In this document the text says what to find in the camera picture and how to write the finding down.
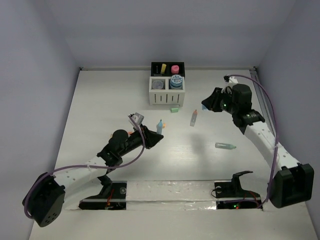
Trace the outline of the blue highlighter marker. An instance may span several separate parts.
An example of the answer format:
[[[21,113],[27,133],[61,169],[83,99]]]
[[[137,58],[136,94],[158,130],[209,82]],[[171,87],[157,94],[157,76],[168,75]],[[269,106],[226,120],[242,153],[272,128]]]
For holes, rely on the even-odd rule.
[[[159,121],[159,123],[156,125],[156,133],[161,135],[163,130],[163,122],[162,120]]]

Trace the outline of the orange highlighter marker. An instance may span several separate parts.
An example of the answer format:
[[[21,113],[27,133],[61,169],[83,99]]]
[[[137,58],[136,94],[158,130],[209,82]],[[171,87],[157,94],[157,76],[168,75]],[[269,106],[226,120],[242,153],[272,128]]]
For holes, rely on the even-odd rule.
[[[194,127],[194,126],[195,126],[195,123],[196,123],[196,120],[197,120],[197,116],[198,116],[198,111],[195,110],[195,111],[192,113],[191,120],[190,120],[190,126],[191,126],[191,127]]]

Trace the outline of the pink-capped tube of crayons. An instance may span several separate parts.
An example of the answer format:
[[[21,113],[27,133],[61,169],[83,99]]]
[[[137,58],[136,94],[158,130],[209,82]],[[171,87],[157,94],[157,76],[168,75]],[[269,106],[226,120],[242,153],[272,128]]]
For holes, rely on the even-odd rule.
[[[171,71],[171,74],[177,75],[177,74],[179,74],[180,67],[176,64],[172,65],[170,71]]]

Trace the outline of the clear jar of paperclips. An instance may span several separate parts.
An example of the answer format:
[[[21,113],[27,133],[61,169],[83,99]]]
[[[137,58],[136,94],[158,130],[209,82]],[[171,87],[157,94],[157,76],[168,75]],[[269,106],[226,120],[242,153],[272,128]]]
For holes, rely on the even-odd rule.
[[[152,90],[163,90],[165,89],[165,80],[163,79],[153,79],[151,83]]]

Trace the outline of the yellow marker cap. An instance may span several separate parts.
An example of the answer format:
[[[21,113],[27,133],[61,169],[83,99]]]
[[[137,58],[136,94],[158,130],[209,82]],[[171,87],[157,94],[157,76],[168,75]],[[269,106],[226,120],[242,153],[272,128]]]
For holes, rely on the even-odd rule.
[[[166,65],[165,63],[163,63],[163,64],[161,65],[160,73],[161,73],[162,75],[166,72],[166,67],[167,67],[167,65]]]

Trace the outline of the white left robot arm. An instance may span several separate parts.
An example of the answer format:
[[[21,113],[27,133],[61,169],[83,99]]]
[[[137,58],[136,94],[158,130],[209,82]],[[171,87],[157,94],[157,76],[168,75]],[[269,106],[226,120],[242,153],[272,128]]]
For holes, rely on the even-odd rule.
[[[65,199],[73,191],[98,178],[102,180],[94,184],[94,193],[101,198],[108,196],[111,185],[106,182],[109,180],[107,175],[126,166],[122,157],[138,147],[151,149],[163,138],[162,134],[149,130],[143,124],[132,133],[116,130],[107,145],[87,163],[65,166],[39,175],[22,201],[24,214],[40,227],[45,227],[59,216]]]

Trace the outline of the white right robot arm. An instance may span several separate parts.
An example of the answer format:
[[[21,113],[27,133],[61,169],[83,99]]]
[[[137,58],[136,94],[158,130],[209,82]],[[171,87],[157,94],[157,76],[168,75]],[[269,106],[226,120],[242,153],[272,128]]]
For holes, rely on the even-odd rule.
[[[266,200],[274,207],[280,209],[311,199],[314,169],[288,153],[270,132],[263,116],[252,108],[249,86],[232,83],[225,88],[216,87],[201,103],[212,112],[231,114],[234,125],[269,164],[271,172]]]

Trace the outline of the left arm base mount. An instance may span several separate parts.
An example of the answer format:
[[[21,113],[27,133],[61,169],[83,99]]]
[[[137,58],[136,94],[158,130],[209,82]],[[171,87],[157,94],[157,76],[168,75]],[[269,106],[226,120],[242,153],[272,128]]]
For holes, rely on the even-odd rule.
[[[79,202],[81,210],[126,210],[127,182],[112,181],[107,175],[98,177],[102,188],[97,195],[92,195]]]

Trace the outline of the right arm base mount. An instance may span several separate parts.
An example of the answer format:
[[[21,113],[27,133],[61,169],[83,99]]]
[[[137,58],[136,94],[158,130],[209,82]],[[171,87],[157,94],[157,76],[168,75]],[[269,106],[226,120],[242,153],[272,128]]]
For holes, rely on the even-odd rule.
[[[240,177],[251,174],[246,170],[234,173],[230,180],[218,180],[210,195],[215,198],[218,210],[262,209],[261,196],[251,190],[245,190],[241,186]]]

